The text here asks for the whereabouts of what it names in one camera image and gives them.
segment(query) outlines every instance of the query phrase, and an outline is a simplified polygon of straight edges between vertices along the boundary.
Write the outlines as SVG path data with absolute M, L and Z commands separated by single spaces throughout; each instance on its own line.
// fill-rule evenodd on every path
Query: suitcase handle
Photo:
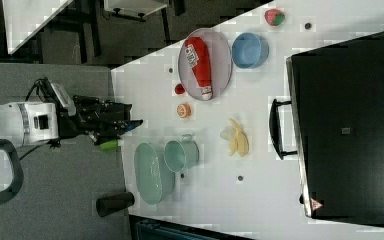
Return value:
M 270 109 L 270 116 L 269 116 L 270 137 L 272 139 L 274 149 L 276 150 L 277 154 L 282 160 L 283 160 L 283 157 L 285 156 L 298 154 L 297 151 L 291 151 L 291 152 L 283 151 L 283 144 L 282 144 L 282 131 L 280 129 L 280 118 L 279 118 L 278 108 L 284 105 L 289 105 L 291 103 L 292 103 L 291 101 L 279 102 L 277 101 L 277 99 L 274 99 L 272 103 L 272 107 Z

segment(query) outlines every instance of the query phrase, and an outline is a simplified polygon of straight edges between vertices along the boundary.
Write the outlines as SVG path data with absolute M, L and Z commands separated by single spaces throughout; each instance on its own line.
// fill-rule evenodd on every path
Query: gray carpet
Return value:
M 71 95 L 113 98 L 108 68 L 0 64 L 0 104 L 23 101 L 44 76 Z M 85 136 L 61 143 L 60 149 L 45 145 L 22 160 L 23 187 L 0 206 L 0 240 L 130 239 L 126 212 L 100 218 L 94 205 L 107 193 L 125 190 L 121 154 L 102 152 Z

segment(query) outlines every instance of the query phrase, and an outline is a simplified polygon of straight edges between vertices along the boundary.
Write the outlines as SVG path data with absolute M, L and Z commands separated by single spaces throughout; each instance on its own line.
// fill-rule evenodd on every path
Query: chair leg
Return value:
M 165 8 L 161 9 L 161 17 L 163 18 L 163 27 L 164 27 L 164 35 L 165 35 L 165 43 L 166 45 L 170 45 L 171 39 L 170 39 L 170 29 L 168 27 L 168 20 L 167 20 L 167 11 Z
M 76 12 L 82 12 L 82 2 L 81 0 L 75 0 Z M 79 45 L 80 45 L 80 59 L 81 63 L 87 62 L 87 51 L 86 51 L 86 39 L 85 39 L 85 31 L 82 21 L 77 22 L 77 35 L 79 37 Z
M 173 0 L 174 5 L 174 16 L 180 16 L 185 13 L 185 1 L 184 0 Z
M 99 40 L 98 21 L 96 19 L 95 0 L 89 0 L 89 16 L 91 18 L 90 26 L 92 28 L 93 52 L 95 57 L 102 54 L 101 42 Z
M 42 38 L 40 33 L 36 34 L 36 47 L 37 47 L 37 57 L 39 64 L 43 64 L 43 52 L 42 52 Z

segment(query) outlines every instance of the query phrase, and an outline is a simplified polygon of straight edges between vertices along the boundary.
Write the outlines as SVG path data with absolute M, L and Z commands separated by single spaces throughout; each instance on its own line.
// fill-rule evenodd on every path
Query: pink plate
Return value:
M 211 86 L 213 97 L 220 96 L 230 80 L 232 74 L 232 56 L 227 40 L 218 32 L 209 28 L 201 28 L 192 32 L 189 37 L 200 37 L 207 45 L 211 64 Z M 201 89 L 195 75 L 189 67 L 183 43 L 179 54 L 179 77 L 185 90 L 195 99 L 203 101 Z

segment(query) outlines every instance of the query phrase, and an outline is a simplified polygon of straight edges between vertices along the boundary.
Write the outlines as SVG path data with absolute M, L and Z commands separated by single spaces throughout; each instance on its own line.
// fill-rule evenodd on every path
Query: green object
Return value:
M 101 145 L 99 145 L 99 148 L 102 151 L 105 151 L 105 150 L 108 150 L 108 149 L 113 149 L 113 148 L 116 148 L 116 147 L 118 147 L 118 141 L 117 140 L 112 140 L 112 141 L 109 141 L 109 142 L 104 142 Z
M 135 151 L 136 185 L 140 196 L 149 205 L 161 202 L 174 190 L 174 173 L 163 160 L 163 151 L 148 143 Z
M 183 135 L 181 142 L 168 142 L 164 148 L 164 161 L 173 172 L 181 172 L 196 166 L 198 158 L 198 147 L 190 134 Z
M 275 26 L 279 26 L 283 22 L 283 20 L 285 20 L 285 15 L 283 13 L 278 13 L 276 14 L 273 24 Z

